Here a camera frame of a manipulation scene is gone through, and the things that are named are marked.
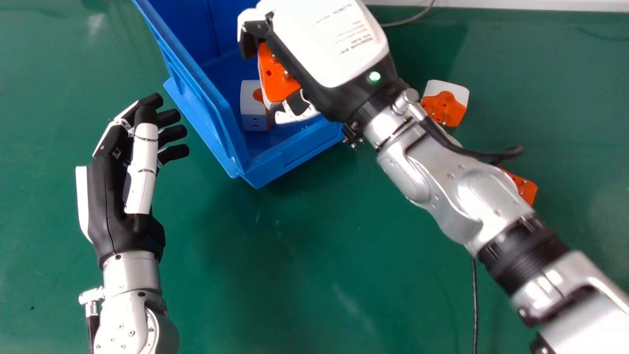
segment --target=robotic hand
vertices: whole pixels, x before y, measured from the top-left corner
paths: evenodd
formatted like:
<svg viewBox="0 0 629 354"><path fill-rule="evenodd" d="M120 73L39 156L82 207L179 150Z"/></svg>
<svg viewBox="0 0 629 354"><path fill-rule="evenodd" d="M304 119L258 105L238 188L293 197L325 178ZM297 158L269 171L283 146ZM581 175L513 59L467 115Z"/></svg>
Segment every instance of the robotic hand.
<svg viewBox="0 0 629 354"><path fill-rule="evenodd" d="M261 42L302 87L274 114L319 111L344 123L350 143L365 137L403 195L485 265L527 326L538 326L533 352L627 351L626 293L570 251L493 166L521 148L470 151L443 131L398 77L384 31L360 0L262 0L238 17L244 58Z"/></svg>
<svg viewBox="0 0 629 354"><path fill-rule="evenodd" d="M177 353L179 335L162 298L159 261L164 228L153 217L155 177L186 157L177 110L157 113L155 93L134 102L107 126L88 166L76 168L79 223L94 245L103 286L83 292L92 353ZM98 313L100 301L101 313Z"/></svg>

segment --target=led light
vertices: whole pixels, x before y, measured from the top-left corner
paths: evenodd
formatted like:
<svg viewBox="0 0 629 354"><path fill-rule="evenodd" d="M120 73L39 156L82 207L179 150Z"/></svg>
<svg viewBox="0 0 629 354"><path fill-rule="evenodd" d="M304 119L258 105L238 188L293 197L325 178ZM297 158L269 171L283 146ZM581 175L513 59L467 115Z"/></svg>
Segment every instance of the led light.
<svg viewBox="0 0 629 354"><path fill-rule="evenodd" d="M369 80L371 80L373 83L377 83L378 81L380 81L380 73L377 71L372 71L369 73Z"/></svg>

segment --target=blue bin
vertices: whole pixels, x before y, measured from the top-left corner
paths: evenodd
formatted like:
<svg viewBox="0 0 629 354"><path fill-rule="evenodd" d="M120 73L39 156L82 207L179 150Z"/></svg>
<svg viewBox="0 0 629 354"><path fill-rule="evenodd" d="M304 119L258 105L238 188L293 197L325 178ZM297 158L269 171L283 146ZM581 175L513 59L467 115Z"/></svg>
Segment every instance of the blue bin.
<svg viewBox="0 0 629 354"><path fill-rule="evenodd" d="M255 0L133 0L159 44L170 79L166 91L232 178L254 188L299 166L343 138L322 116L246 132L240 83L257 79L256 60L240 57L238 14Z"/></svg>

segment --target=green table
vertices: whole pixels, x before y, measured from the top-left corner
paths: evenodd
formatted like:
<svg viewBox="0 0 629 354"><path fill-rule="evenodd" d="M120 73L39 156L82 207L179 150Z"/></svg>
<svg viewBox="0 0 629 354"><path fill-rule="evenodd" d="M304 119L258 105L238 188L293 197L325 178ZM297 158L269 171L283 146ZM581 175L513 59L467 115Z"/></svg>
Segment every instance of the green table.
<svg viewBox="0 0 629 354"><path fill-rule="evenodd" d="M391 20L408 9L375 12ZM541 218L624 289L627 33L627 14L468 9L388 31L418 87L435 78L471 90L455 133L465 145L526 146L508 167L539 184ZM165 95L166 79L129 1L0 3L3 353L86 352L77 296L101 272L79 230L74 166L89 162L113 115ZM333 147L253 190L196 134L187 143L191 156L160 173L154 203L181 353L470 351L469 257L404 200L370 148ZM479 291L479 352L528 352L533 331L484 270Z"/></svg>

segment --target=bolt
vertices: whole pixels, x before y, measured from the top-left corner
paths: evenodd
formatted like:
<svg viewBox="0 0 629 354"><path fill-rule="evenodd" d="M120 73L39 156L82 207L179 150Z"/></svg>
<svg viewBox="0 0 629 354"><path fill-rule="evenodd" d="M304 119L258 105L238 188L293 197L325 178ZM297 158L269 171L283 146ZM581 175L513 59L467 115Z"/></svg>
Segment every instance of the bolt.
<svg viewBox="0 0 629 354"><path fill-rule="evenodd" d="M419 100L420 94L417 93L415 89L408 88L402 91L398 98L396 98L391 108L393 109L393 112L395 112L395 114L403 115L404 113L406 113L408 105Z"/></svg>

